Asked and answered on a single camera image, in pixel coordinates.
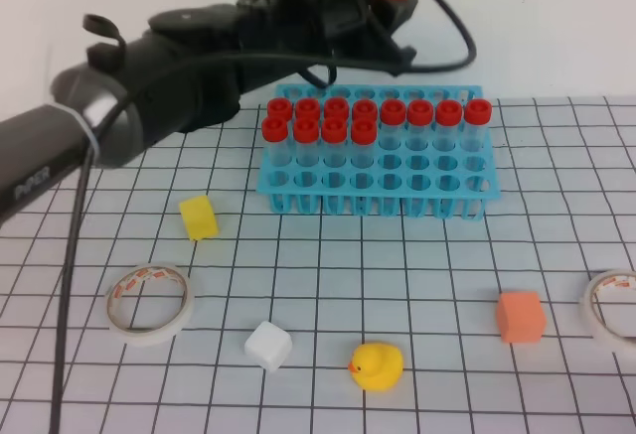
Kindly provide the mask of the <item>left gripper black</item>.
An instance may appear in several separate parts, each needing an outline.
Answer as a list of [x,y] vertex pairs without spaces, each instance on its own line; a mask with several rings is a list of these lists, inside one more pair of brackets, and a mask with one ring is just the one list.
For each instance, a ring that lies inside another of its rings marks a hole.
[[[281,42],[272,55],[292,65],[409,68],[415,49],[390,36],[418,0],[267,0]],[[388,33],[378,34],[378,22]]]

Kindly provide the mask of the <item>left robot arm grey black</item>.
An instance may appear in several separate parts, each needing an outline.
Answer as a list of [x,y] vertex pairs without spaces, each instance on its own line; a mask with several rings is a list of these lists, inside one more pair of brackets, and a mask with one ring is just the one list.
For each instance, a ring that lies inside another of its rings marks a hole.
[[51,101],[1,124],[1,216],[12,217],[83,161],[128,164],[175,133],[231,120],[241,97],[310,68],[348,64],[383,72],[410,64],[394,32],[416,0],[238,0],[167,11],[125,41],[88,15],[100,36],[83,64],[58,74]]

